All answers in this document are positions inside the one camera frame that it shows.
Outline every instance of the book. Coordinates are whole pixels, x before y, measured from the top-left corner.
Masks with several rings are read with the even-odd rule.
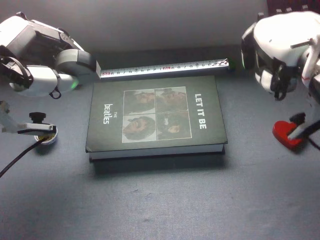
[[[214,76],[95,83],[86,152],[110,158],[222,152]]]

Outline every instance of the tape measure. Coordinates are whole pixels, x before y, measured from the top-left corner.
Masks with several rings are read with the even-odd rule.
[[[208,61],[194,61],[185,63],[175,63],[155,66],[141,66],[133,68],[119,68],[102,70],[101,79],[111,81],[123,79],[144,79],[144,78],[164,78],[170,76],[185,76],[201,73],[211,73],[217,70],[228,70],[229,61],[227,58]]]

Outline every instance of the green led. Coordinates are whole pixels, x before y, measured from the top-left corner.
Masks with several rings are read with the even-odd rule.
[[[79,84],[79,81],[78,80],[75,80],[72,85],[71,85],[71,89],[75,89]]]

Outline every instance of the red heart-shaped object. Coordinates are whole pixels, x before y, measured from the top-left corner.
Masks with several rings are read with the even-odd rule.
[[[297,138],[293,140],[288,139],[290,134],[297,125],[294,122],[277,121],[273,125],[272,133],[274,137],[290,150],[294,150],[299,144],[303,142],[303,138]]]

